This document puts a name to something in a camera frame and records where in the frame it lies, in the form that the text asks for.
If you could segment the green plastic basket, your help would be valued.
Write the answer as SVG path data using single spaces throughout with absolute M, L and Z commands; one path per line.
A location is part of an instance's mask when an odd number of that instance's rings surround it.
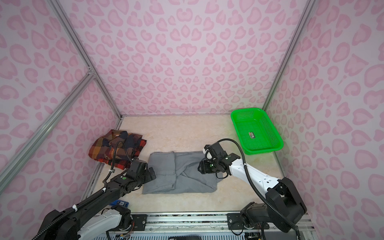
M 264 110 L 234 110 L 231 119 L 245 154 L 271 153 L 284 147 L 282 137 Z

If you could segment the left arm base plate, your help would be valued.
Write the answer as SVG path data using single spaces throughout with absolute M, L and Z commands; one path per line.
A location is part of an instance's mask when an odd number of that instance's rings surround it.
M 123 220 L 123 225 L 110 229 L 109 232 L 142 232 L 146 228 L 148 215 L 133 214 L 128 220 Z

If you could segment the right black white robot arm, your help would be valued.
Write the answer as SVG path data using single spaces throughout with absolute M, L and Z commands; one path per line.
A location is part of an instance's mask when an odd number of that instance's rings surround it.
M 240 225 L 261 229 L 264 223 L 272 223 L 283 233 L 290 230 L 300 233 L 297 223 L 307 212 L 294 183 L 284 177 L 271 177 L 246 162 L 243 151 L 239 155 L 228 154 L 220 142 L 206 145 L 204 158 L 198 171 L 201 174 L 225 174 L 248 183 L 262 203 L 251 202 L 240 211 Z

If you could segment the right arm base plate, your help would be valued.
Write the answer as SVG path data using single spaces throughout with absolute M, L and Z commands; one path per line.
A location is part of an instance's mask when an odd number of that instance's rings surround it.
M 266 222 L 264 228 L 270 229 L 270 225 L 265 216 L 246 215 L 241 213 L 226 214 L 229 230 L 261 230 L 262 223 Z

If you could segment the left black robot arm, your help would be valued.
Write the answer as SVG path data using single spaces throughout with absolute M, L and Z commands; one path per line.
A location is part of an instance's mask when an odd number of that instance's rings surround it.
M 130 231 L 134 220 L 127 207 L 115 205 L 103 214 L 100 211 L 155 179 L 155 171 L 148 163 L 134 159 L 128 169 L 113 177 L 90 197 L 62 212 L 53 210 L 48 213 L 34 239 L 91 240 L 114 229 Z

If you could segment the grey long sleeve shirt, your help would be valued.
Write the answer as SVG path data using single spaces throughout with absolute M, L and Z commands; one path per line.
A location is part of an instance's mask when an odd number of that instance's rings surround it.
M 213 193 L 221 181 L 214 174 L 201 174 L 202 152 L 154 152 L 148 165 L 156 179 L 143 186 L 143 194 Z

